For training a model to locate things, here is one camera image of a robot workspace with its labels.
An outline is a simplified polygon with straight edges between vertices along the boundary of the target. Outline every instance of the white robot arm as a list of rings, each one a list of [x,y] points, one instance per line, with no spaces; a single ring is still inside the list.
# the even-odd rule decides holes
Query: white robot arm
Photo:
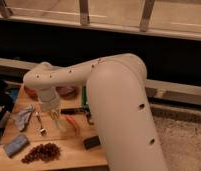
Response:
[[[167,171],[146,97],[146,67],[132,54],[62,69],[41,63],[24,76],[43,110],[58,107],[55,86],[84,85],[95,127],[111,171]]]

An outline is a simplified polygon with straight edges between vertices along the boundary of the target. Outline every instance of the metal utensil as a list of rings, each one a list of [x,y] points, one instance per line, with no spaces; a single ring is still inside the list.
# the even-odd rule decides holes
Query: metal utensil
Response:
[[[40,125],[41,125],[41,127],[40,127],[40,133],[41,133],[41,135],[43,136],[44,134],[46,134],[46,130],[44,129],[44,127],[43,127],[43,125],[42,125],[42,122],[41,122],[41,118],[40,118],[39,112],[35,112],[35,116],[37,117],[38,122],[39,122]]]

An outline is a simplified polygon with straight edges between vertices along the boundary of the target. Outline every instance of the black wall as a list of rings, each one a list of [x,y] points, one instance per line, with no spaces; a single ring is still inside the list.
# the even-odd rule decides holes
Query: black wall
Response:
[[[68,66],[134,53],[148,78],[201,86],[201,42],[0,21],[0,57]]]

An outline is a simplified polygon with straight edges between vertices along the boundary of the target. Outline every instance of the grapes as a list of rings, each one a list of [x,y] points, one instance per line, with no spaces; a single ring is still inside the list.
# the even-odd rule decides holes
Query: grapes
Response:
[[[60,156],[60,149],[54,143],[40,144],[33,147],[29,153],[21,159],[22,163],[31,163],[35,160],[41,159],[44,162],[49,162],[54,159],[58,159]]]

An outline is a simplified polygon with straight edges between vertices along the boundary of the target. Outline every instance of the glass window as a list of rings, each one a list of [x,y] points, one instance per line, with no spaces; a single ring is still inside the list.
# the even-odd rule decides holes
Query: glass window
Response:
[[[201,0],[157,0],[149,27],[201,33]]]
[[[91,23],[139,26],[144,0],[88,0]]]
[[[6,0],[6,3],[16,16],[36,17],[41,21],[79,21],[78,0]]]

